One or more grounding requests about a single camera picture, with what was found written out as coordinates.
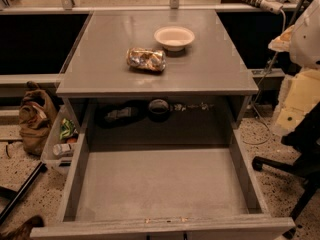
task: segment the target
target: black chair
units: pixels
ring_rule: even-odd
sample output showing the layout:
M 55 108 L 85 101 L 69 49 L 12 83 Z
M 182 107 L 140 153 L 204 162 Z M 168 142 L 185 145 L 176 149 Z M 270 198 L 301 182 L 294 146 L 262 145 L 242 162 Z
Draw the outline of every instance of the black chair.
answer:
M 301 155 L 293 165 L 256 156 L 252 166 L 254 170 L 261 171 L 263 165 L 268 165 L 304 179 L 305 191 L 290 213 L 290 217 L 295 221 L 320 188 L 320 103 L 306 115 L 294 132 L 282 137 L 281 142 L 300 152 Z M 291 239 L 295 232 L 296 229 L 293 228 L 283 236 Z

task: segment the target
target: white bowl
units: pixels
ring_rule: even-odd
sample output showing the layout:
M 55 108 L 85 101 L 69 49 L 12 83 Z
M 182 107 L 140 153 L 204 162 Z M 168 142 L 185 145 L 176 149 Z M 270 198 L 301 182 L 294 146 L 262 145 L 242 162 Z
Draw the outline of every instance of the white bowl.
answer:
M 163 27 L 154 33 L 154 38 L 168 51 L 181 51 L 194 40 L 190 29 L 183 27 Z

